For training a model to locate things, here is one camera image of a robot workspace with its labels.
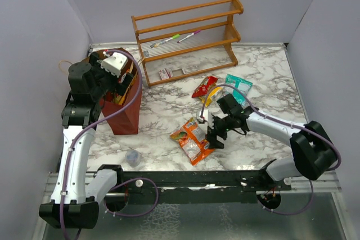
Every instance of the white marble surface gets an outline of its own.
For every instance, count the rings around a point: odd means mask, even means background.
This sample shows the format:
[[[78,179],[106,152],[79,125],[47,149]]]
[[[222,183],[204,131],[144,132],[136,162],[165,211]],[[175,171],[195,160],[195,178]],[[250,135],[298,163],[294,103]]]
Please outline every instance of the white marble surface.
[[[136,59],[139,58],[137,48],[126,49]],[[224,81],[228,73],[249,80],[254,85],[248,97],[256,107],[284,119],[305,121],[283,48],[233,46],[233,51],[239,64],[211,74],[200,74],[150,89],[143,76],[145,85],[139,134],[115,136],[107,123],[100,124],[90,149],[88,169],[96,170],[102,164],[121,164],[124,170],[251,170],[259,169],[269,160],[290,156],[288,146],[265,135],[250,132],[244,137],[229,132],[224,149],[216,150],[192,166],[178,143],[169,138],[171,132],[192,116],[195,117],[196,111],[201,108],[200,100],[192,99],[191,94],[207,75],[222,78],[219,82]],[[187,70],[195,70],[197,67],[204,68],[206,65],[227,61],[229,59],[222,48],[212,48],[173,57],[166,61],[166,66],[175,68],[185,65]],[[158,64],[154,64],[152,70],[147,68],[152,81],[159,80],[157,67]],[[210,105],[210,111],[220,114],[216,103]],[[135,168],[125,161],[125,154],[129,149],[135,149],[142,155],[141,163]]]

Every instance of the pen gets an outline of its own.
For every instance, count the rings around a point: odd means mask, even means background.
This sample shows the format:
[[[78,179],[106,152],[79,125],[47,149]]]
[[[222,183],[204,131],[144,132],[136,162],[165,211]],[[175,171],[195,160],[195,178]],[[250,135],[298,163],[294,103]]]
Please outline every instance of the pen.
[[[195,34],[199,33],[201,30],[197,30],[194,33],[191,33],[190,35],[186,36],[185,38],[178,40],[178,43],[182,42],[183,40],[186,40],[187,38],[194,36]]]
[[[159,45],[162,45],[162,44],[164,44],[165,42],[168,42],[168,41],[170,41],[170,40],[172,40],[172,39],[176,39],[176,38],[179,37],[179,36],[180,36],[179,34],[176,34],[176,35],[172,36],[171,38],[164,39],[164,40],[162,40],[161,42],[159,42],[158,44],[154,45],[154,47],[157,47],[157,46],[159,46]]]

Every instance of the dark gray floor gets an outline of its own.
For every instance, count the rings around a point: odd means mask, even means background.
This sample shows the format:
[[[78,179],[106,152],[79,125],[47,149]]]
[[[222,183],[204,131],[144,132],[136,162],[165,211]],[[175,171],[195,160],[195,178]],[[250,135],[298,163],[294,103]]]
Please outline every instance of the dark gray floor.
[[[309,194],[284,194],[279,210],[302,208]],[[128,206],[140,212],[148,206]],[[121,240],[338,240],[345,239],[330,193],[315,194],[309,210],[297,216],[279,216],[257,204],[215,203],[159,205],[142,218],[119,218],[101,213],[96,227],[79,239]],[[74,238],[76,231],[69,230]],[[44,239],[63,239],[62,231],[48,227]]]

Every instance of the teal snack bag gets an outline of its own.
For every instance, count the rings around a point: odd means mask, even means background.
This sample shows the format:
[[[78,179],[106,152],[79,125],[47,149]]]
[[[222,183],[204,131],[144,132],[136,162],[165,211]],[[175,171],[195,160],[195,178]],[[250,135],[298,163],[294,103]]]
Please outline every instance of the teal snack bag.
[[[225,83],[232,85],[233,87],[236,87],[238,90],[240,90],[240,92],[242,94],[244,94],[244,96],[247,96],[250,88],[253,86],[253,83],[244,80],[240,77],[236,77],[234,75],[228,74],[226,75],[226,79],[225,79]],[[243,98],[243,96],[238,93],[237,91],[233,90],[230,87],[224,87],[223,88],[223,96],[227,95],[231,93],[234,98],[236,99],[236,101],[241,105],[241,106],[245,106],[246,104],[246,99]]]

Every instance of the wooden rack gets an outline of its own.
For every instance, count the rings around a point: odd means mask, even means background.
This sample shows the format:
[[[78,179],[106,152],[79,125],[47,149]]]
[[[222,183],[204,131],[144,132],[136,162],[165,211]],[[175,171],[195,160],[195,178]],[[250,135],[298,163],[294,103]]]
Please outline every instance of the wooden rack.
[[[200,9],[200,8],[220,5],[220,4],[224,4],[224,3],[230,4],[230,8],[228,11],[216,12],[216,13],[210,14],[210,15],[204,15],[204,16],[186,19],[186,20],[182,20],[182,21],[171,22],[168,24],[157,25],[157,26],[153,26],[153,27],[149,27],[149,28],[143,28],[143,29],[138,28],[138,23],[140,20],[151,19],[151,18],[156,19],[155,17],[170,15],[173,13],[178,13],[177,15],[175,15],[176,18],[178,18],[178,17],[180,17],[181,12],[187,12],[187,11],[194,10],[194,9]],[[133,22],[135,36],[136,36],[137,44],[139,47],[140,56],[143,59],[142,64],[143,64],[143,68],[145,71],[145,76],[146,76],[148,86],[151,87],[153,85],[167,83],[169,81],[174,81],[174,80],[178,80],[178,79],[183,79],[183,78],[186,78],[189,76],[221,69],[224,67],[236,66],[237,59],[236,59],[236,56],[234,55],[234,53],[232,52],[231,43],[239,42],[240,35],[234,26],[233,16],[234,16],[234,14],[242,14],[243,12],[244,12],[244,8],[239,0],[219,0],[219,1],[198,4],[198,5],[194,5],[194,6],[184,7],[184,8],[176,8],[174,10],[169,10],[169,11],[152,13],[152,14],[143,15],[143,16],[137,16],[137,17],[132,16],[131,18],[132,18],[132,22]],[[218,19],[221,17],[226,17],[226,20],[221,21],[221,22],[216,22],[213,24],[207,24],[207,25],[205,24],[205,25],[200,25],[200,26],[194,27],[195,23],[198,23],[198,22],[207,22],[208,23],[209,21],[211,21],[213,19]],[[184,29],[179,30],[179,31],[174,31],[174,29],[173,29],[173,31],[170,31],[171,28],[179,29],[179,26],[184,26]],[[159,30],[161,30],[160,35],[156,35],[154,37],[139,38],[140,35],[144,36],[144,34],[146,34],[146,33],[156,32],[156,31],[159,32]],[[197,30],[201,30],[201,32],[199,34],[196,34],[193,37],[185,40],[184,42],[176,43],[176,40],[174,40],[174,41],[169,42],[169,44],[165,43],[156,48],[150,47],[150,45],[152,45],[153,43],[160,42],[161,40],[172,37],[176,34],[183,35],[183,34],[193,33]],[[226,52],[228,53],[229,58],[231,59],[231,62],[224,64],[224,65],[211,67],[211,68],[208,68],[205,70],[198,70],[198,71],[183,74],[180,76],[171,77],[170,79],[167,79],[167,80],[159,80],[159,81],[155,81],[155,82],[150,82],[148,73],[146,71],[147,63],[149,63],[151,61],[158,61],[158,60],[161,60],[161,59],[164,59],[167,57],[181,55],[183,53],[189,53],[189,52],[193,52],[193,51],[197,51],[197,50],[201,50],[201,49],[211,48],[214,46],[223,46],[225,48]]]

